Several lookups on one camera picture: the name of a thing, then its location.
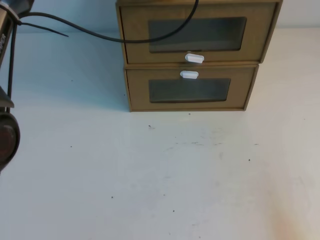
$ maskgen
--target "white table surface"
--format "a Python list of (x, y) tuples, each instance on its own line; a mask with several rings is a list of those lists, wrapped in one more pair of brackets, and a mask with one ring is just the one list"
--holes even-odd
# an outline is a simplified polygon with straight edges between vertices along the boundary
[(320, 239), (320, 28), (275, 31), (246, 112), (130, 113), (122, 69), (117, 43), (18, 35), (1, 240)]

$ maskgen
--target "drawer pull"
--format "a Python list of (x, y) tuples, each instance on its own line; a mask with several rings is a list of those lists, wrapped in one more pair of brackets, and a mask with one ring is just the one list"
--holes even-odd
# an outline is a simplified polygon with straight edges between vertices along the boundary
[(180, 76), (184, 79), (197, 79), (199, 77), (199, 73), (196, 71), (182, 71)]
[(190, 63), (202, 64), (205, 60), (205, 57), (201, 55), (188, 53), (187, 55), (185, 55), (185, 60), (187, 60)]

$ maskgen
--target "black wire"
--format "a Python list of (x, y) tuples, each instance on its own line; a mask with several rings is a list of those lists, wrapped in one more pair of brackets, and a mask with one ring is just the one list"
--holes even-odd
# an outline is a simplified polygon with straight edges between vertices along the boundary
[[(12, 37), (11, 37), (11, 49), (10, 49), (10, 65), (9, 65), (9, 80), (8, 80), (8, 97), (12, 96), (12, 82), (14, 76), (14, 62), (15, 62), (15, 46), (17, 36), (17, 24), (13, 24)], [(7, 107), (6, 112), (10, 113), (10, 108)]]
[(145, 44), (145, 43), (154, 43), (154, 42), (158, 42), (158, 41), (161, 41), (161, 40), (164, 40), (164, 39), (167, 39), (169, 37), (172, 37), (173, 35), (177, 34), (178, 32), (180, 32), (189, 22), (190, 20), (193, 18), (197, 8), (198, 8), (198, 4), (199, 4), (199, 0), (195, 0), (195, 3), (194, 3), (194, 6), (193, 6), (193, 9), (190, 13), (190, 15), (187, 17), (187, 19), (183, 22), (183, 24), (178, 27), (176, 30), (172, 31), (172, 32), (169, 32), (168, 34), (165, 34), (163, 36), (159, 36), (159, 37), (156, 37), (156, 38), (151, 38), (151, 39), (145, 39), (145, 40), (123, 40), (123, 39), (118, 39), (118, 38), (113, 38), (113, 37), (109, 37), (109, 36), (104, 36), (104, 35), (101, 35), (101, 34), (98, 34), (98, 33), (95, 33), (93, 31), (90, 31), (88, 29), (85, 29), (81, 26), (78, 26), (72, 22), (69, 22), (65, 19), (62, 19), (60, 17), (57, 17), (57, 16), (54, 16), (54, 15), (51, 15), (51, 14), (47, 14), (47, 13), (42, 13), (42, 12), (29, 12), (29, 13), (24, 13), (24, 14), (21, 14), (19, 17), (22, 19), (22, 18), (25, 18), (25, 17), (30, 17), (30, 16), (39, 16), (39, 17), (45, 17), (45, 18), (50, 18), (50, 19), (54, 19), (54, 20), (57, 20), (61, 23), (64, 23), (66, 25), (69, 25), (75, 29), (78, 29), (84, 33), (87, 33), (87, 34), (90, 34), (92, 36), (95, 36), (97, 38), (100, 38), (100, 39), (104, 39), (104, 40), (108, 40), (108, 41), (112, 41), (112, 42), (116, 42), (116, 43), (124, 43), (124, 44)]
[(52, 33), (55, 33), (55, 34), (59, 34), (59, 35), (65, 36), (65, 37), (69, 37), (68, 35), (65, 35), (65, 34), (63, 34), (63, 33), (61, 33), (61, 32), (52, 30), (52, 29), (47, 28), (47, 27), (44, 27), (44, 26), (39, 26), (39, 25), (27, 23), (27, 22), (22, 22), (21, 25), (30, 26), (30, 27), (34, 27), (34, 28), (37, 28), (37, 29), (43, 29), (43, 30), (47, 30), (47, 31), (52, 32)]

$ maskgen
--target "cardboard drawer unit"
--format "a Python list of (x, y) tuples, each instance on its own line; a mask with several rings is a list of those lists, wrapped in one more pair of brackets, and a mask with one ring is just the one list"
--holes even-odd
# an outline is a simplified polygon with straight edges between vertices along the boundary
[[(247, 107), (258, 65), (127, 69), (132, 111), (226, 110)], [(183, 71), (197, 79), (181, 77)]]
[[(145, 40), (177, 29), (194, 0), (118, 0), (125, 40)], [(122, 44), (132, 111), (245, 110), (282, 0), (199, 0), (179, 33), (152, 43)], [(204, 59), (188, 62), (186, 55)], [(182, 71), (197, 72), (185, 79)]]

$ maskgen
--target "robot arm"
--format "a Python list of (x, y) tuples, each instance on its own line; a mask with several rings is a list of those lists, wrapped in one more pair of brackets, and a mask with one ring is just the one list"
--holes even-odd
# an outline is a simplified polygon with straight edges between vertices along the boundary
[[(0, 67), (14, 28), (13, 18), (29, 12), (33, 3), (34, 0), (0, 0)], [(11, 98), (0, 86), (0, 173), (15, 156), (20, 143), (17, 120), (8, 111), (6, 112), (14, 106)]]

